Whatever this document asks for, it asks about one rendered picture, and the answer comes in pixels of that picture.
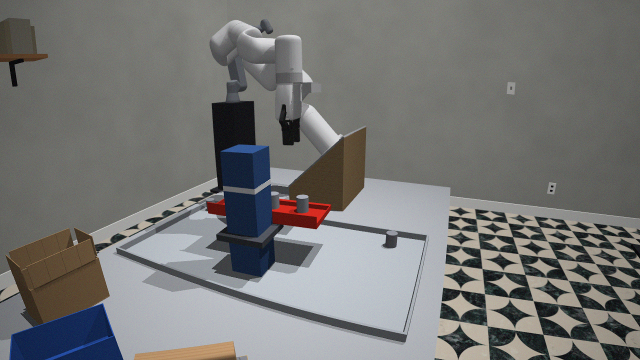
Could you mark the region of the blue open bin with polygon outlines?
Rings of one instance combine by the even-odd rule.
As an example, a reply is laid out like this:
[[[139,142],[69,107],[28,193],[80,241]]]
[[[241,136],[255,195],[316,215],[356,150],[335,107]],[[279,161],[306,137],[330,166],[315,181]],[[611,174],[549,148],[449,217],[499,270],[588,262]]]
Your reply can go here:
[[[103,303],[13,333],[9,360],[124,360]]]

